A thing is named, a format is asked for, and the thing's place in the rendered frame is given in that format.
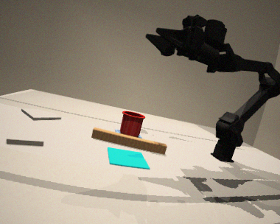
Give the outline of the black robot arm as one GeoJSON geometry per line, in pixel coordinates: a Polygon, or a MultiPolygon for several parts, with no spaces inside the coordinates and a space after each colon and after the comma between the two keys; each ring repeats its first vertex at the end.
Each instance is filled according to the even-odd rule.
{"type": "Polygon", "coordinates": [[[201,28],[206,26],[203,39],[207,45],[207,52],[205,57],[198,62],[208,65],[207,72],[253,71],[259,74],[259,90],[235,113],[226,112],[221,118],[218,118],[216,123],[218,142],[211,155],[217,160],[232,163],[236,147],[241,147],[243,143],[241,132],[245,122],[267,100],[280,94],[280,73],[269,62],[246,60],[235,55],[231,45],[224,43],[227,29],[223,22],[214,19],[206,20],[199,15],[188,15],[182,20],[182,23],[183,28],[195,25],[201,28]],[[220,55],[220,52],[225,52],[225,54],[220,55]],[[265,77],[267,73],[269,77],[265,77]]]}

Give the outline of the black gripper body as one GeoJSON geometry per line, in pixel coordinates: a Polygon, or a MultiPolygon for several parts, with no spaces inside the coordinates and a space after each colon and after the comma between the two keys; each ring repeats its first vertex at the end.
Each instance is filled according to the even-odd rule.
{"type": "Polygon", "coordinates": [[[189,33],[189,39],[188,39],[188,44],[186,48],[181,51],[179,49],[176,49],[169,41],[166,47],[166,52],[161,53],[163,56],[171,56],[175,53],[175,50],[177,50],[177,55],[178,56],[184,56],[188,57],[189,60],[196,60],[196,61],[201,61],[207,52],[207,45],[204,43],[204,31],[203,28],[195,25],[191,27],[191,32],[189,33]],[[193,32],[194,34],[192,34],[193,32]]]}

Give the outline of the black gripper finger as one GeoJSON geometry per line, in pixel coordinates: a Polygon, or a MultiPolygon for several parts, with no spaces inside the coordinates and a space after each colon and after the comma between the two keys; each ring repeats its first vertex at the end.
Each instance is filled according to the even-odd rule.
{"type": "Polygon", "coordinates": [[[146,34],[147,40],[152,43],[162,54],[166,52],[168,41],[160,35],[146,34]]]}
{"type": "Polygon", "coordinates": [[[191,32],[191,26],[185,27],[181,30],[176,29],[164,29],[157,27],[156,32],[166,41],[169,41],[176,49],[183,51],[189,39],[189,33],[191,32]]]}

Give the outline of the tan wooden flat bar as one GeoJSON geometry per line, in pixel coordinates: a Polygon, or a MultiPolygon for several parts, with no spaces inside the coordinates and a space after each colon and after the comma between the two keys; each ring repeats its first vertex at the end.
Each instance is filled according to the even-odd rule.
{"type": "Polygon", "coordinates": [[[134,147],[141,150],[147,150],[154,153],[165,155],[167,146],[165,143],[148,141],[120,133],[110,132],[99,128],[93,129],[92,138],[121,144],[128,147],[134,147]]]}

